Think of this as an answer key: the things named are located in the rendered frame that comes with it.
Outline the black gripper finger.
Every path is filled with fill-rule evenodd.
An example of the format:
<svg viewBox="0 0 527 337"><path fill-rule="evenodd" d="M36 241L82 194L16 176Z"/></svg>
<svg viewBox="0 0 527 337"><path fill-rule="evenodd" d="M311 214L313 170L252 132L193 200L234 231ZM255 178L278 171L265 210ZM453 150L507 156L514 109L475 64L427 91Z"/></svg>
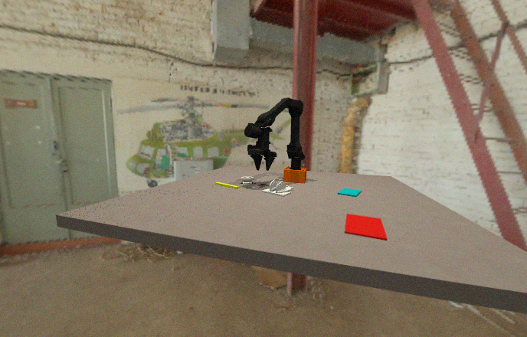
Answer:
<svg viewBox="0 0 527 337"><path fill-rule="evenodd" d="M272 165L273 160L274 160L275 158L273 157L273 158L264 158L264 159L265 159L265 161L266 161L266 170L269 171L270 166Z"/></svg>
<svg viewBox="0 0 527 337"><path fill-rule="evenodd" d="M254 160L256 169L259 170L263 156L262 155L250 155L250 157Z"/></svg>

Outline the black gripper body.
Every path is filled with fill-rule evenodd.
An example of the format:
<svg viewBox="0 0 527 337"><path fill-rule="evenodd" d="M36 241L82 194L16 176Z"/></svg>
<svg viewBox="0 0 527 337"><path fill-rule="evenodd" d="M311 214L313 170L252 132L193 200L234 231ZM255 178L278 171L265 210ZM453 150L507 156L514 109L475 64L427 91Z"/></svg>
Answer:
<svg viewBox="0 0 527 337"><path fill-rule="evenodd" d="M263 155L265 158L277 157L275 152L269 150L269 139L258 139L258 149L249 149L248 155Z"/></svg>

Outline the teal rectangular plate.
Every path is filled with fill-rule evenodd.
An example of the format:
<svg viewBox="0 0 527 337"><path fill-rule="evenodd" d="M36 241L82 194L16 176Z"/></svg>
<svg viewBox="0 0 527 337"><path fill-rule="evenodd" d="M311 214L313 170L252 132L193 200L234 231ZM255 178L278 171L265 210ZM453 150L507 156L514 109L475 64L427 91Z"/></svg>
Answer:
<svg viewBox="0 0 527 337"><path fill-rule="evenodd" d="M338 192L338 195L347 195L352 197L357 197L362 191L354 190L350 188L344 188L340 192Z"/></svg>

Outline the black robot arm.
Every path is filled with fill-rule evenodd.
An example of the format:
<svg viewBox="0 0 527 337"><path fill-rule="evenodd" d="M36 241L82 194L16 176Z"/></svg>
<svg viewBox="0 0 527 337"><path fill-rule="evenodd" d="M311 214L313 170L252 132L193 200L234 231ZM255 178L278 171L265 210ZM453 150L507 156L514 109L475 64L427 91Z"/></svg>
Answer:
<svg viewBox="0 0 527 337"><path fill-rule="evenodd" d="M302 146L300 145L300 116L303 112L303 102L301 100L295 100L289 97L283 98L271 110L259 115L254 124L248 123L244 130L244 135L255 139L269 139L270 132L273 130L267 126L271 126L275 118L285 108L289 109L291 115L291 138L290 144L287 145L288 158L292 159L290 169L301 170L301 160L305 159Z"/></svg>

